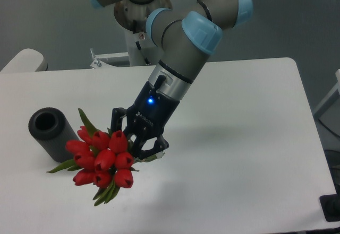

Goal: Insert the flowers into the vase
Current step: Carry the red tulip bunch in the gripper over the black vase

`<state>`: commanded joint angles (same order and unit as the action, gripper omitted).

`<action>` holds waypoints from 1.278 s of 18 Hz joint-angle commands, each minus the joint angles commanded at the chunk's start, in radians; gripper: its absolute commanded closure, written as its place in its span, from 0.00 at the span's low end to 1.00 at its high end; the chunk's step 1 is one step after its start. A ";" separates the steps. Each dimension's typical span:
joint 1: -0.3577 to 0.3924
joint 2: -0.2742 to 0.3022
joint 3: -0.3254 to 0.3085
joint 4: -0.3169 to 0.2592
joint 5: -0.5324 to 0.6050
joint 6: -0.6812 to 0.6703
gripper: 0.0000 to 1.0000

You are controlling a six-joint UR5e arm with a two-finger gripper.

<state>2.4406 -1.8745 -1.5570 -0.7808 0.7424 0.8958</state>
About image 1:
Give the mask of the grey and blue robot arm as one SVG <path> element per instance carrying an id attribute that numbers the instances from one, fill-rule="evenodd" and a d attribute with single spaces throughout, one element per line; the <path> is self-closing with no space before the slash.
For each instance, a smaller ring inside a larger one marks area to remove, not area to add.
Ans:
<path id="1" fill-rule="evenodd" d="M 145 159 L 168 148 L 164 127 L 193 81 L 215 52 L 223 31 L 252 16 L 252 0 L 197 0 L 175 12 L 168 0 L 90 0 L 94 7 L 114 5 L 115 18 L 134 33 L 145 33 L 163 54 L 135 102 L 112 111 L 111 129 L 127 126 L 135 136 L 131 154 Z"/>

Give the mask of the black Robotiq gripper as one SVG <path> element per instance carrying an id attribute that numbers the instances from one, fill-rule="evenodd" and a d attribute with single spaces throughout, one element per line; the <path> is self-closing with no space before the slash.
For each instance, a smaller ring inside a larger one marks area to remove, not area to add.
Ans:
<path id="1" fill-rule="evenodd" d="M 154 85 L 146 82 L 130 107 L 112 109 L 110 130 L 112 132 L 124 131 L 127 138 L 134 135 L 136 139 L 130 152 L 140 160 L 169 147 L 169 143 L 162 134 L 166 123 L 180 102 L 161 93 L 160 88 L 163 84 L 165 84 L 164 80 L 157 80 Z M 126 127 L 123 130 L 124 117 L 126 117 Z"/>

